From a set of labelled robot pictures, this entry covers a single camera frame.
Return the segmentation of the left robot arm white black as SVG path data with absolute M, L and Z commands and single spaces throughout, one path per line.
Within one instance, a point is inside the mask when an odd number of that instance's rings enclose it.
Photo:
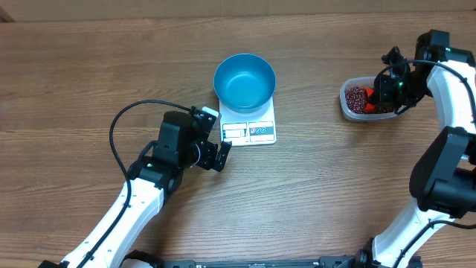
M 112 207 L 57 267 L 163 267 L 162 260 L 132 250 L 132 244 L 180 186 L 186 168 L 224 168 L 231 144 L 208 140 L 220 117 L 219 112 L 208 107 L 166 112 L 158 138 L 131 164 L 126 173 L 128 179 Z

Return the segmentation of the orange scoop blue handle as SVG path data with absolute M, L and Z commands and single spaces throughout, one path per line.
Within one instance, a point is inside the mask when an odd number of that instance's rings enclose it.
M 366 105 L 365 105 L 365 108 L 364 108 L 364 113 L 365 114 L 371 114 L 371 113 L 374 113 L 376 111 L 376 106 L 373 105 L 371 102 L 370 102 L 370 97 L 373 95 L 374 93 L 374 89 L 373 88 L 370 88 L 370 87 L 364 87 L 364 91 L 366 93 Z

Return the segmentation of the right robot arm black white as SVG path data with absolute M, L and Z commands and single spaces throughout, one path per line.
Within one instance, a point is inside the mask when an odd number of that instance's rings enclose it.
M 420 267 L 415 252 L 444 226 L 475 211 L 475 172 L 458 165 L 475 163 L 475 59 L 452 48 L 449 34 L 430 30 L 416 41 L 413 60 L 398 48 L 382 57 L 367 102 L 391 107 L 396 115 L 433 98 L 440 134 L 415 164 L 411 198 L 396 219 L 354 260 L 355 267 Z

